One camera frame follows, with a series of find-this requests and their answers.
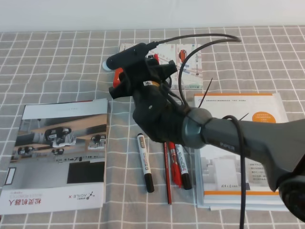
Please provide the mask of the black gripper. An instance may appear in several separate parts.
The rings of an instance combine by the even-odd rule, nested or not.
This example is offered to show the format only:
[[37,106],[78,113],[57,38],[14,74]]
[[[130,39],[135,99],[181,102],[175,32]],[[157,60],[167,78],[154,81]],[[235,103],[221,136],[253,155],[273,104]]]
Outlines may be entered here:
[[146,57],[144,61],[127,67],[127,69],[115,70],[113,86],[109,88],[109,93],[113,99],[133,96],[136,90],[148,86],[148,82],[159,86],[176,72],[177,67],[174,61],[159,64],[158,57]]

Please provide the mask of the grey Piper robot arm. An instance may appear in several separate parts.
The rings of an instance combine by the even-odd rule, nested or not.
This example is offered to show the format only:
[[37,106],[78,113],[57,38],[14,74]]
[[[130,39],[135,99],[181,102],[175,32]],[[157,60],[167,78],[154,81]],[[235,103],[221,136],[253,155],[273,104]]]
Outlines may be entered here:
[[305,219],[305,122],[258,123],[231,115],[214,118],[205,109],[179,105],[169,95],[166,80],[177,71],[173,61],[160,65],[144,58],[137,62],[103,63],[106,70],[122,68],[120,84],[111,87],[112,98],[132,96],[136,124],[155,142],[173,142],[199,149],[212,145],[259,162],[267,182],[289,211]]

